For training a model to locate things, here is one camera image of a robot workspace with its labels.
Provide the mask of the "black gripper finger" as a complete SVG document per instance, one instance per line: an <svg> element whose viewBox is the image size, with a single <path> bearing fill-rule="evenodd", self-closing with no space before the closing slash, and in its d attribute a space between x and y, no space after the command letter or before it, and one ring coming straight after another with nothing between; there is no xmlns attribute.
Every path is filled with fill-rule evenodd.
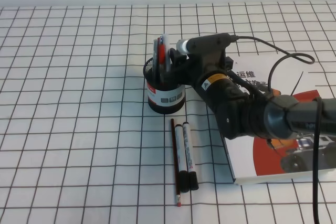
<svg viewBox="0 0 336 224"><path fill-rule="evenodd" d="M178 66L182 65L187 60L187 56L181 54L174 48L171 48L170 49L170 60L172 62L172 68L177 68Z"/></svg>

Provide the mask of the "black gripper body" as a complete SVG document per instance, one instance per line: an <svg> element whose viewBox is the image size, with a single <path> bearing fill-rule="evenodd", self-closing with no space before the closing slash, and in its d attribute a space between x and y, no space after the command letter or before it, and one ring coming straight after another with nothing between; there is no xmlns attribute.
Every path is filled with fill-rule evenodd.
<svg viewBox="0 0 336 224"><path fill-rule="evenodd" d="M184 58L173 68L173 83L200 87L211 75L231 70L231 59L226 57L224 49L205 54L189 54Z"/></svg>

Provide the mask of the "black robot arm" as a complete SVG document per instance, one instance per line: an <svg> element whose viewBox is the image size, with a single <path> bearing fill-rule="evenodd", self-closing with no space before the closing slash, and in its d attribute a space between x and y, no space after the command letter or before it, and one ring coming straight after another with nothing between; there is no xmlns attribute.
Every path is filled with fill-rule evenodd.
<svg viewBox="0 0 336 224"><path fill-rule="evenodd" d="M335 136L335 99L300 102L291 95L259 89L233 72L223 50L186 55L171 49L173 67L165 79L191 86L214 113L223 137L290 139L298 133Z"/></svg>

